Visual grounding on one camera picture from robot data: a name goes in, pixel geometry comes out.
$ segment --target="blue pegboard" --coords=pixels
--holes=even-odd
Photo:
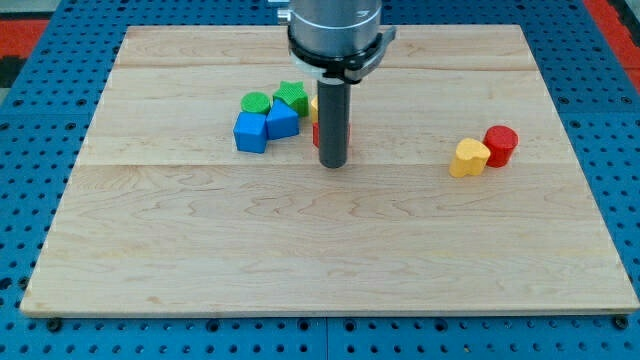
[[[393,24],[519,24],[638,292],[640,98],[578,0],[384,0]],[[0,358],[638,358],[620,317],[62,320],[18,311],[128,25],[275,24],[263,0],[63,0],[0,108]]]

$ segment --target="metal cylinder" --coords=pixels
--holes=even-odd
[[[316,55],[344,57],[373,43],[380,0],[291,0],[291,35]]]
[[[320,163],[335,169],[347,162],[351,85],[318,81]]]

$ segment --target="wood grain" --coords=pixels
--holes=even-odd
[[[132,27],[21,308],[36,317],[625,313],[639,307],[517,26],[404,26],[353,89],[349,162],[309,119],[235,151],[249,91],[313,83],[279,27]],[[457,142],[520,135],[453,179]]]

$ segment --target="yellow block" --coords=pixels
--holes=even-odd
[[[449,174],[453,177],[482,174],[491,150],[478,140],[466,138],[458,143],[456,153],[449,166]]]
[[[318,122],[318,95],[313,97],[313,100],[311,100],[311,109],[309,111],[309,116],[311,116],[311,123],[317,123]]]

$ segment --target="green block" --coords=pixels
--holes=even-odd
[[[309,97],[304,91],[302,81],[280,82],[280,89],[273,94],[273,100],[280,100],[295,110],[300,117],[309,115]]]
[[[243,112],[267,115],[271,110],[271,102],[267,94],[251,92],[242,97],[240,108]]]

